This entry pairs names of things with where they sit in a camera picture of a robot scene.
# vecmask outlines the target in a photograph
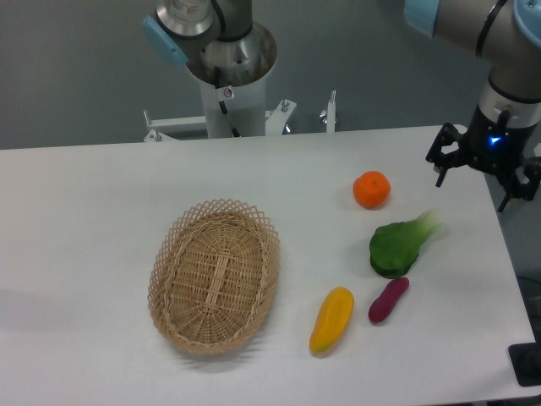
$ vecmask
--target metal cylinder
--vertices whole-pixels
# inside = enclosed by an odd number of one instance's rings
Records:
[[[161,0],[156,7],[161,23],[178,36],[201,36],[212,25],[210,0]]]

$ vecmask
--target toy fruit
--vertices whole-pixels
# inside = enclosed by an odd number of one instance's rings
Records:
[[[310,337],[310,351],[322,355],[329,351],[346,331],[353,311],[353,295],[346,288],[334,288],[321,305]]]
[[[415,220],[377,228],[370,240],[370,265],[382,277],[403,277],[417,259],[424,242],[443,224],[441,213],[433,209]]]
[[[409,288],[409,280],[406,277],[393,279],[383,292],[370,306],[369,319],[373,323],[381,323],[384,321],[395,308],[396,302]]]
[[[355,200],[367,209],[381,206],[391,192],[391,184],[385,175],[378,171],[365,172],[353,183]]]

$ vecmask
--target black cable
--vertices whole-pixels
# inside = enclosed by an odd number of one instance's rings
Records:
[[[498,16],[498,13],[500,12],[501,8],[504,7],[505,3],[507,3],[507,0],[498,0],[498,2],[490,10],[489,16],[484,21],[483,29],[481,30],[479,34],[479,38],[477,39],[477,45],[475,46],[476,57],[481,58],[481,54],[483,53],[484,41],[487,39],[487,36],[490,31],[490,27],[492,26],[492,23],[494,23],[494,20]]]
[[[215,89],[220,89],[220,68],[218,68],[217,66],[214,67],[214,87]],[[224,116],[226,116],[227,122],[231,127],[233,137],[241,137],[241,134],[238,132],[237,127],[232,123],[230,117],[227,115],[229,111],[227,110],[226,103],[224,101],[219,101],[218,104],[220,105],[221,112]]]
[[[218,16],[218,19],[220,20],[221,34],[223,34],[226,31],[226,16],[221,10],[221,7],[218,4],[217,0],[211,0],[211,3],[212,3],[212,7],[216,11],[216,15]]]

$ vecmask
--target blue led light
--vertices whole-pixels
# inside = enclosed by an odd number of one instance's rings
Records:
[[[490,145],[493,146],[494,144],[501,141],[501,137],[490,137],[489,140],[490,140]]]

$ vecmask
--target orange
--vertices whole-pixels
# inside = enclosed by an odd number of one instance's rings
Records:
[[[378,171],[365,172],[353,183],[355,200],[367,209],[382,205],[390,192],[391,184],[385,175]]]

